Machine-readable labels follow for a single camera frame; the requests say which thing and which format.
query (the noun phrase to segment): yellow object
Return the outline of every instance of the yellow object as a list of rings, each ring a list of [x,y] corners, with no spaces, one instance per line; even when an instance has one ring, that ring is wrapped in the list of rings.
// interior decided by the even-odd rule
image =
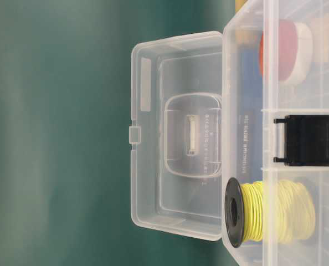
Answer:
[[[235,7],[236,13],[247,2],[247,0],[236,0]],[[258,32],[249,29],[236,29],[236,42],[237,44],[243,44],[248,47],[254,47],[258,44]]]
[[[308,239],[315,231],[316,214],[306,187],[290,180],[280,180],[277,187],[276,226],[278,242]],[[243,241],[263,238],[263,183],[241,185],[244,204]]]
[[[240,8],[244,5],[245,2],[247,2],[247,0],[236,0],[236,13],[238,12],[238,10],[240,10]]]

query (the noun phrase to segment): transparent lid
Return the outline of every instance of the transparent lid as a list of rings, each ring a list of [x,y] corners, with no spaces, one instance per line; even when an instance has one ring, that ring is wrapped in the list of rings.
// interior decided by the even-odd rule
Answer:
[[[221,237],[222,34],[135,46],[131,217],[142,227]]]
[[[329,114],[329,0],[248,1],[224,30],[223,80],[223,195],[231,177],[263,182],[263,240],[232,246],[223,197],[224,245],[241,266],[329,265],[329,167],[273,161],[284,156],[274,119]],[[287,199],[286,184],[304,196]]]

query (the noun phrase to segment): yellow wire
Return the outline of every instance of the yellow wire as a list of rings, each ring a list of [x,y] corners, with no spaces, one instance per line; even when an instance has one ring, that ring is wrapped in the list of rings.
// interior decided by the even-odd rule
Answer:
[[[316,214],[306,187],[290,180],[280,180],[277,190],[277,237],[280,243],[308,239],[315,231]],[[263,183],[242,184],[244,204],[243,241],[263,238]]]

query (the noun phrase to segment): plastic container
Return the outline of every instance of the plastic container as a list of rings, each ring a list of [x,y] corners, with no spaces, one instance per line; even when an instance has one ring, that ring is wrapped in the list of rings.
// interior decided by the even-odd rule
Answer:
[[[280,77],[286,58],[279,49],[290,41],[289,35],[282,39],[279,32],[286,21],[307,32],[306,38],[300,35],[295,56],[304,60],[298,54],[313,49],[310,62],[289,66],[291,72],[297,70],[294,75],[300,71],[292,78],[295,82],[281,82]],[[262,34],[263,76],[258,67]],[[238,35],[249,36],[250,41],[243,43]],[[225,247],[241,266],[329,265],[329,167],[273,162],[284,156],[284,129],[274,119],[329,114],[329,0],[248,1],[224,29],[223,76],[222,160],[229,162],[223,167],[223,193],[231,177],[240,183],[263,180],[265,185],[263,241],[233,248],[223,217]],[[275,206],[277,184],[283,179],[302,183],[312,197],[316,227],[308,240],[278,241]]]
[[[222,34],[132,52],[131,217],[139,226],[221,238]]]

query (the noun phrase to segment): table surface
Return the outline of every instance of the table surface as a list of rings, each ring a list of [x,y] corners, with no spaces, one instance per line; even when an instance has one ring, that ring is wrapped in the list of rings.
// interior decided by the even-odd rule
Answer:
[[[236,265],[130,218],[130,54],[234,0],[0,0],[0,265]]]

